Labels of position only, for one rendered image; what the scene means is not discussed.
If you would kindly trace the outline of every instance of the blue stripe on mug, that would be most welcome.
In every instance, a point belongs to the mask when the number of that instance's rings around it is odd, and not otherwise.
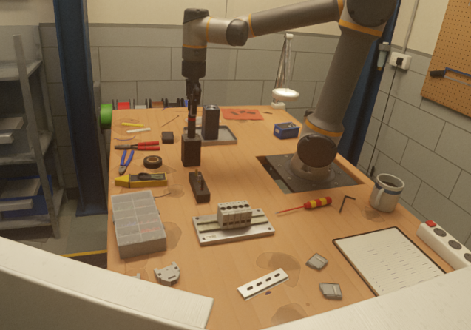
[[[375,184],[376,188],[382,189],[382,186],[380,186],[380,185],[378,184],[378,182],[375,182],[374,184]],[[389,194],[389,195],[400,195],[400,194],[402,193],[402,191],[399,191],[399,192],[392,192],[392,191],[390,191],[390,190],[387,190],[386,188],[384,188],[384,189],[385,189],[384,193],[387,193],[387,194]]]

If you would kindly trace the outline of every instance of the blue box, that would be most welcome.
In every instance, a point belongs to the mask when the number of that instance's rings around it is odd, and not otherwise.
[[[48,177],[48,184],[50,187],[47,187],[47,189],[52,189],[52,176],[47,175]],[[11,180],[26,180],[26,179],[35,179],[39,178],[39,176],[28,176],[28,177],[21,177],[21,178],[10,178],[6,179],[4,182],[11,181]],[[22,199],[32,199],[33,200],[33,208],[32,209],[21,209],[18,211],[5,211],[1,212],[2,217],[4,219],[6,218],[18,218],[18,217],[29,217],[32,215],[47,215],[48,214],[48,208],[47,208],[47,202],[44,199],[44,193],[43,193],[43,186],[39,187],[39,191],[37,192],[37,195],[35,196],[21,196],[21,197],[15,197],[15,198],[0,198],[0,202],[2,201],[18,201]]]
[[[299,126],[291,121],[288,123],[275,124],[274,135],[280,140],[285,140],[286,138],[297,138],[299,135]]]

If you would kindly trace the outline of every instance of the wooden workbench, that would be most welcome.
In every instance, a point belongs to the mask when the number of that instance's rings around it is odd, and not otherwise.
[[[207,329],[263,329],[302,317],[347,306],[374,297],[365,282],[346,261],[332,240],[378,229],[397,226],[420,249],[428,254],[444,271],[453,269],[435,252],[417,238],[420,221],[403,206],[392,213],[377,212],[370,207],[369,196],[373,186],[365,175],[338,155],[336,163],[359,184],[324,191],[284,194],[266,172],[257,157],[293,153],[297,139],[279,140],[273,136],[275,123],[293,121],[287,112],[270,107],[234,107],[259,109],[264,121],[229,121],[221,116],[222,125],[228,125],[237,136],[238,144],[202,147],[201,166],[211,191],[211,202],[197,205],[188,182],[188,173],[195,167],[184,168],[180,160],[180,140],[187,117],[184,108],[116,110],[112,114],[112,142],[109,164],[109,222],[107,227],[108,269],[128,275],[142,274],[142,279],[156,283],[154,268],[163,268],[176,262],[181,269],[180,280],[173,287],[179,290],[214,298],[214,306]],[[176,120],[160,128],[176,116]],[[152,131],[127,134],[131,127],[122,127],[122,121],[139,122]],[[114,185],[123,150],[114,150],[116,144],[135,144],[139,141],[159,140],[162,131],[172,131],[174,144],[161,144],[160,151],[135,151],[127,174],[150,172],[143,167],[147,155],[159,155],[163,169],[168,172],[169,187],[152,188],[156,204],[168,236],[165,252],[121,260],[112,223],[110,196],[138,191]],[[116,138],[131,141],[117,141]],[[339,213],[344,195],[347,199]],[[300,206],[314,198],[332,197],[330,206],[315,210],[299,209],[284,215],[275,215],[283,209]],[[251,207],[261,208],[274,225],[274,236],[200,247],[192,217],[217,212],[217,203],[247,200]],[[310,269],[305,262],[314,254],[329,259],[320,272]],[[237,287],[282,267],[290,280],[244,301]],[[322,282],[339,283],[342,300],[327,300],[319,291]]]

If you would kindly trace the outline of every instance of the power strip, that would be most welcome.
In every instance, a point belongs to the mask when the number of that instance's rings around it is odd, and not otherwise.
[[[288,274],[282,268],[273,271],[263,277],[253,280],[243,286],[239,286],[237,291],[243,296],[244,300],[250,300],[259,293],[271,289],[288,280]]]
[[[416,235],[453,269],[471,266],[471,251],[432,220],[422,223]]]

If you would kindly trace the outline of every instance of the pegboard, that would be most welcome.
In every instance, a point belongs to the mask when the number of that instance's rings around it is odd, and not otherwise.
[[[433,78],[429,71],[449,67],[471,75],[471,2],[450,0],[438,35],[435,52],[421,95],[471,117],[471,87],[447,78]],[[450,72],[445,77],[471,84],[471,78]]]

